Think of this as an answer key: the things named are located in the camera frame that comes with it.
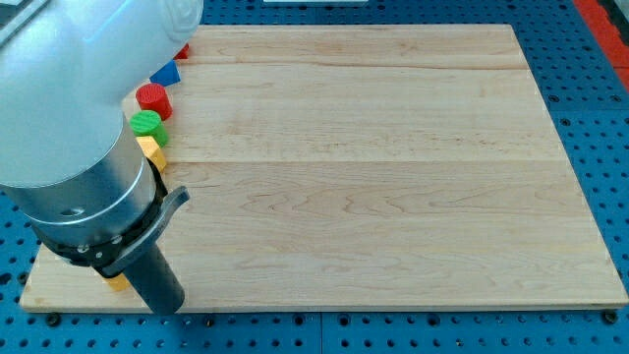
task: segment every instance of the blue pegboard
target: blue pegboard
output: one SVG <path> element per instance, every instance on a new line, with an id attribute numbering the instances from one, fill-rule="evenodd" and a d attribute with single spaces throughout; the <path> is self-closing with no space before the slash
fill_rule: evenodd
<path id="1" fill-rule="evenodd" d="M 371 0 L 360 8 L 206 0 L 209 25 L 511 24 L 625 286 L 629 95 L 567 0 Z M 466 314 L 45 315 L 19 307 L 38 243 L 0 195 L 0 352 L 622 353 L 629 311 Z"/>

